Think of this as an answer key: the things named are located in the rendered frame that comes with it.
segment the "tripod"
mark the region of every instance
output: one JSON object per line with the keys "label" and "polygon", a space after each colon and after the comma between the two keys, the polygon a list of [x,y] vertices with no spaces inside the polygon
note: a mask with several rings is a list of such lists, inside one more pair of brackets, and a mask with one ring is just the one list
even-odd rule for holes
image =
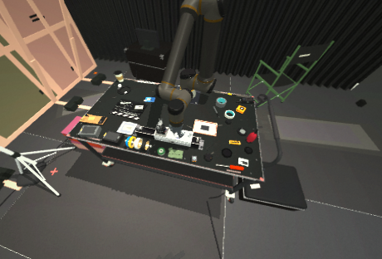
{"label": "tripod", "polygon": [[[46,179],[44,178],[44,176],[41,174],[40,170],[38,170],[37,168],[37,161],[38,160],[41,160],[41,159],[44,159],[46,157],[49,157],[49,156],[52,156],[53,154],[56,154],[57,151],[61,151],[61,150],[68,150],[68,149],[75,149],[76,147],[70,147],[70,148],[62,148],[62,149],[49,149],[49,150],[40,150],[40,151],[32,151],[32,152],[24,152],[24,153],[17,153],[17,152],[13,152],[9,149],[5,149],[4,147],[1,147],[0,146],[0,151],[9,155],[10,157],[13,157],[15,159],[15,163],[17,163],[17,166],[18,166],[18,170],[19,170],[19,173],[20,174],[24,174],[24,172],[22,171],[22,166],[19,164],[23,164],[25,166],[24,169],[28,169],[31,173],[33,173],[40,181],[42,181],[42,183],[44,183],[57,197],[60,197],[61,194],[59,194],[50,184],[48,184],[46,182]],[[39,154],[39,153],[46,153],[46,152],[51,152],[51,151],[54,151],[54,153],[51,153],[51,154],[48,154],[46,156],[43,156],[39,159],[35,159],[35,160],[32,160],[32,159],[29,159],[29,158],[26,158],[25,156],[23,156],[23,154]]]}

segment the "red cross mark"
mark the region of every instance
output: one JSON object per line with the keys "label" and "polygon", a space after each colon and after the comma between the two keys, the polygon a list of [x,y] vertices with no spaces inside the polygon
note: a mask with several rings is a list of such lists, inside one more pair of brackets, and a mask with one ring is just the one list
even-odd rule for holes
{"label": "red cross mark", "polygon": [[54,168],[54,170],[53,170],[53,171],[50,171],[50,173],[51,173],[51,175],[54,175],[54,173],[58,173],[57,168]]}

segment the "gray floor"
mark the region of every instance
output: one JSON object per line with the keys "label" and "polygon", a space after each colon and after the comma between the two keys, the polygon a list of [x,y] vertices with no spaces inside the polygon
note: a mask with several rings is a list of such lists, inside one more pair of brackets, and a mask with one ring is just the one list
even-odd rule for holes
{"label": "gray floor", "polygon": [[[126,63],[96,62],[95,71],[105,73],[109,81],[115,70],[131,77]],[[233,93],[244,93],[251,80],[216,77],[216,90]],[[83,105],[89,105],[107,87],[81,82],[61,100],[78,95],[85,99]],[[358,99],[368,104],[360,108],[355,105]],[[283,104],[278,99],[272,103],[276,116],[359,125],[379,151],[282,138],[279,164],[297,169],[308,205],[304,212],[238,199],[231,204],[224,196],[209,199],[221,191],[121,165],[115,169],[126,175],[118,177],[132,174],[138,179],[129,177],[130,184],[116,184],[124,181],[106,168],[104,178],[89,178],[83,172],[102,167],[83,168],[78,163],[89,160],[90,154],[71,151],[44,173],[62,197],[41,186],[0,192],[0,258],[115,258],[116,254],[118,258],[169,254],[175,258],[382,258],[382,67],[353,91],[298,86]],[[68,113],[54,105],[10,148],[21,152],[55,148],[66,139],[62,129],[85,112]],[[257,113],[262,156],[272,161],[276,146],[267,106]],[[0,166],[15,168],[5,155],[0,155]],[[54,168],[59,169],[56,177],[48,173]],[[153,183],[171,190],[165,192]],[[199,195],[190,199],[188,191]]]}

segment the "green chair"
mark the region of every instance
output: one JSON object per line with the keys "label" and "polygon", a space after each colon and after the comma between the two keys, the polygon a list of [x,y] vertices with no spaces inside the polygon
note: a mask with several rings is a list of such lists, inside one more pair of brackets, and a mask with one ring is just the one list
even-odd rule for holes
{"label": "green chair", "polygon": [[[252,81],[250,82],[250,86],[247,88],[246,94],[252,95],[250,93],[250,90],[264,83],[269,89],[266,95],[268,95],[270,91],[276,95],[270,100],[275,99],[276,97],[279,97],[281,99],[281,102],[284,102],[285,99],[292,93],[292,91],[295,90],[295,87],[297,87],[297,85],[299,85],[299,83],[304,79],[304,77],[309,73],[309,71],[312,70],[314,65],[324,56],[324,54],[328,51],[328,49],[332,46],[332,44],[334,44],[334,41],[332,41],[330,44],[323,44],[323,45],[317,45],[317,46],[298,46],[291,56],[286,57],[287,59],[285,63],[283,63],[283,66],[278,71],[274,71],[264,61],[260,61],[260,65],[257,68],[256,73],[254,74],[252,78]],[[309,68],[302,65],[307,62],[308,63],[313,62]],[[272,73],[258,75],[258,71],[262,65],[264,65]],[[288,75],[284,73],[285,69],[287,67],[291,67],[291,65],[298,65],[300,68],[302,68],[305,71],[305,74],[301,76],[301,78],[298,81],[294,81],[292,78],[290,78]],[[257,83],[256,85],[252,86],[252,83],[255,78],[260,80],[260,83]],[[282,93],[278,93],[276,90],[273,89],[274,87],[287,86],[290,84],[295,84],[295,85],[291,86],[289,89],[284,90]],[[282,94],[287,91],[289,92],[286,94],[286,96],[282,97]],[[266,101],[258,100],[257,98],[255,98],[255,101],[258,103],[257,107],[266,104]]]}

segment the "clapperboard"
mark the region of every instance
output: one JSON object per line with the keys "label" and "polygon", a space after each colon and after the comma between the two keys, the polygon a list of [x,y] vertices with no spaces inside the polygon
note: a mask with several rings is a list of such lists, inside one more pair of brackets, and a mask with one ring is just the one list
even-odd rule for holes
{"label": "clapperboard", "polygon": [[117,115],[127,119],[138,120],[144,113],[146,104],[131,100],[120,100],[120,102],[110,111],[111,115]]}

